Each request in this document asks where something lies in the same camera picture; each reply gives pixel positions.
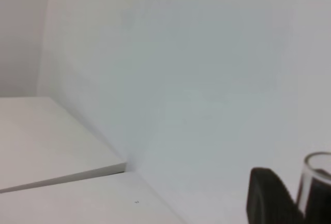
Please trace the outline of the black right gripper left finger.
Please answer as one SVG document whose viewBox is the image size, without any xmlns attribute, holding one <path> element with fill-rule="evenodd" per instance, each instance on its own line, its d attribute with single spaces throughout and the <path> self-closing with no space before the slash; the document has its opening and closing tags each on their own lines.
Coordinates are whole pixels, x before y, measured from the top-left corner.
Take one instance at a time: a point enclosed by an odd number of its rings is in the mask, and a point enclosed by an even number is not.
<svg viewBox="0 0 331 224">
<path fill-rule="evenodd" d="M 268 168 L 250 172 L 246 213 L 249 224 L 304 223 L 284 183 Z"/>
</svg>

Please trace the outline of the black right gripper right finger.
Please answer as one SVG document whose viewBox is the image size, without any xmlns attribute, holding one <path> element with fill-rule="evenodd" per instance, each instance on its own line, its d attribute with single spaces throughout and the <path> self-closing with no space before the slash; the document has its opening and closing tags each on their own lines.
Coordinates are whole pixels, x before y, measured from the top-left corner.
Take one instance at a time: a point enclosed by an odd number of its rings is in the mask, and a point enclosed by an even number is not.
<svg viewBox="0 0 331 224">
<path fill-rule="evenodd" d="M 304 170 L 300 179 L 297 206 L 305 223 L 330 224 L 330 174 L 323 169 Z"/>
</svg>

